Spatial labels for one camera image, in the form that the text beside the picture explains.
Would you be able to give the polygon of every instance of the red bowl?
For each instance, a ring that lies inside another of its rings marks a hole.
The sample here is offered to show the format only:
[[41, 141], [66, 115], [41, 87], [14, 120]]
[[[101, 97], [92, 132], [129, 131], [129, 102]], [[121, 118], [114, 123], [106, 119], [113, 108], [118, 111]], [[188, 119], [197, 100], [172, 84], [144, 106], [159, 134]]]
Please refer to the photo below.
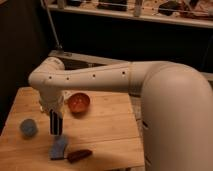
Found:
[[85, 93], [75, 93], [67, 101], [70, 112], [84, 113], [88, 110], [90, 98]]

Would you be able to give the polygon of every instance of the gray ball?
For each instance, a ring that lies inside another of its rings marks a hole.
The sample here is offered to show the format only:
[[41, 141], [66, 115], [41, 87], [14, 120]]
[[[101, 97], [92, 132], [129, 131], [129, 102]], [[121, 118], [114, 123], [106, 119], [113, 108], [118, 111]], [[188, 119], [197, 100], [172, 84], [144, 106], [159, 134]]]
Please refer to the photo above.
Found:
[[20, 125], [20, 130], [27, 137], [33, 137], [38, 132], [36, 122], [33, 119], [25, 119]]

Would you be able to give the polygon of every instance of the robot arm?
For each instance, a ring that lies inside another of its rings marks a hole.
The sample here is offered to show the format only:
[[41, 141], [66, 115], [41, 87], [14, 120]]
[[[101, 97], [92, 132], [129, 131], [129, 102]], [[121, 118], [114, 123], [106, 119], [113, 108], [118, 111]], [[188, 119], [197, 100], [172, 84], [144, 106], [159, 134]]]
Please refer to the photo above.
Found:
[[29, 83], [46, 111], [60, 117], [64, 89], [141, 95], [146, 171], [213, 170], [213, 93], [191, 67], [156, 61], [65, 71], [51, 57]]

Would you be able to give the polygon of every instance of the dark background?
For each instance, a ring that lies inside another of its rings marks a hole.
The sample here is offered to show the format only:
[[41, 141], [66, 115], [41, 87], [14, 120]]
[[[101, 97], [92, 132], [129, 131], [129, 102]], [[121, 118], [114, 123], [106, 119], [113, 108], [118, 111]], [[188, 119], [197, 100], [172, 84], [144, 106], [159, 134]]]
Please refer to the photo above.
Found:
[[[213, 72], [213, 30], [53, 12], [64, 51], [129, 61], [168, 60]], [[0, 128], [17, 89], [54, 49], [39, 0], [0, 5]]]

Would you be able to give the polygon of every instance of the wooden table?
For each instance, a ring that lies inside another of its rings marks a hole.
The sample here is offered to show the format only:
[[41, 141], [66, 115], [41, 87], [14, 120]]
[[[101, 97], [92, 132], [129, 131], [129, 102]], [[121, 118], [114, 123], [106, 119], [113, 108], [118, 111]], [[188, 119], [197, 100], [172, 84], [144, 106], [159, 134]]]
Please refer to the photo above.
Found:
[[[100, 171], [144, 165], [143, 146], [128, 94], [85, 93], [91, 105], [82, 118], [73, 117], [64, 105], [63, 132], [69, 138], [65, 155], [86, 148], [93, 151], [92, 156], [75, 164], [49, 159], [54, 139], [49, 133], [49, 117], [40, 112], [37, 91], [25, 87], [18, 90], [0, 136], [0, 170]], [[24, 138], [19, 130], [27, 118], [34, 119], [39, 129], [31, 139]]]

